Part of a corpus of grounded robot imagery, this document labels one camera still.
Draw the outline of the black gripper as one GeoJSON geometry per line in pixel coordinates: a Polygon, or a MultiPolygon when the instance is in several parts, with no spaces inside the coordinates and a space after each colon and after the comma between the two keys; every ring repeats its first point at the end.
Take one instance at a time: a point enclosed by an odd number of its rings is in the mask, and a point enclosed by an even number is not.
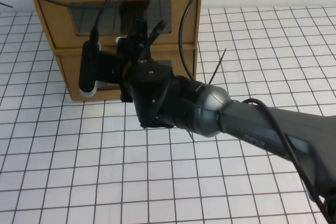
{"type": "Polygon", "coordinates": [[[157,63],[151,57],[150,47],[165,28],[160,20],[152,29],[148,40],[138,42],[126,38],[132,31],[135,19],[145,19],[150,1],[125,1],[119,6],[120,36],[117,38],[117,54],[125,61],[120,67],[122,100],[125,95],[134,102],[135,111],[142,128],[172,128],[160,119],[159,113],[167,95],[172,68],[157,63]]]}

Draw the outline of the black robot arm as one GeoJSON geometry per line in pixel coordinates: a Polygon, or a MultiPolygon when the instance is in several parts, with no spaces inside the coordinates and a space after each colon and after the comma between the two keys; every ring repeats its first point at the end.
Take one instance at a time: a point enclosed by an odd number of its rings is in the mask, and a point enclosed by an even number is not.
{"type": "Polygon", "coordinates": [[[206,19],[201,61],[217,53],[211,73],[222,71],[224,83],[136,63],[123,82],[141,125],[226,133],[288,160],[335,223],[335,8],[223,8],[206,19]]]}

